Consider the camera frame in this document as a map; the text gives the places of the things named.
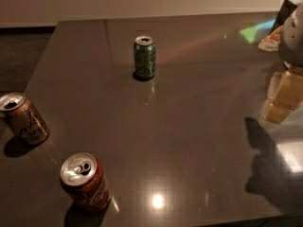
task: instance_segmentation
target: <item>floor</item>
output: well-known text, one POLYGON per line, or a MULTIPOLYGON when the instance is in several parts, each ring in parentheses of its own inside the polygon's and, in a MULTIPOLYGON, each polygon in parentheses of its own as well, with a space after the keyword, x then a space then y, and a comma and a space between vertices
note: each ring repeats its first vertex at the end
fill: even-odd
MULTIPOLYGON (((0 96, 21 91, 43 55, 54 28, 0 29, 0 96)), ((0 137, 6 126, 0 120, 0 137)))

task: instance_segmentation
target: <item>can top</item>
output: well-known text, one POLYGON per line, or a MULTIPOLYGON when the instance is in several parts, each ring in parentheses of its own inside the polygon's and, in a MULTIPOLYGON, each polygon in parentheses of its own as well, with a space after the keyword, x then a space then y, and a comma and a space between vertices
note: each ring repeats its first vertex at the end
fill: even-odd
POLYGON ((26 95, 20 92, 9 93, 0 97, 0 112, 13 111, 25 101, 26 95))
POLYGON ((87 183, 95 174, 97 162, 89 153, 70 156, 62 165, 60 176, 67 185, 77 186, 87 183))
POLYGON ((137 38, 135 38, 135 43, 143 46, 151 45, 153 44, 153 39, 150 36, 147 35, 141 35, 137 38))

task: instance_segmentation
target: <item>white wall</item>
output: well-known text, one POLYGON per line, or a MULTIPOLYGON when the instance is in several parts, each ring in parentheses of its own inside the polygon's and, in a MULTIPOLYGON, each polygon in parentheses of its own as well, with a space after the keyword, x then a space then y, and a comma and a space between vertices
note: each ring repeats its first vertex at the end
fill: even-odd
POLYGON ((0 0, 0 27, 60 20, 279 10, 282 0, 0 0))

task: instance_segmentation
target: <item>can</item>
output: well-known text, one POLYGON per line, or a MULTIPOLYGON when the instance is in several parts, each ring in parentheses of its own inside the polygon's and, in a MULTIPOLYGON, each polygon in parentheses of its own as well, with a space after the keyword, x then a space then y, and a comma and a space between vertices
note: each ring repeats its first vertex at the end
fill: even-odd
POLYGON ((152 37, 142 35, 134 40, 134 78, 149 80, 155 73, 155 44, 152 37))
POLYGON ((111 189, 100 161, 85 152, 70 156, 61 167, 61 186, 87 214, 102 211, 111 201, 111 189))
POLYGON ((35 146, 43 143, 48 128, 32 101, 23 93, 0 97, 0 117, 17 137, 35 146))

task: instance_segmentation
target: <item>green can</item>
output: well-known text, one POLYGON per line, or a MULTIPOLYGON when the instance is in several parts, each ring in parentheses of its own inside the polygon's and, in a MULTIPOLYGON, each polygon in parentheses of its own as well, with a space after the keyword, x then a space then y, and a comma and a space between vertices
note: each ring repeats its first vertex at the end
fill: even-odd
POLYGON ((152 37, 139 36, 134 41, 134 78, 149 80, 155 72, 155 45, 152 37))

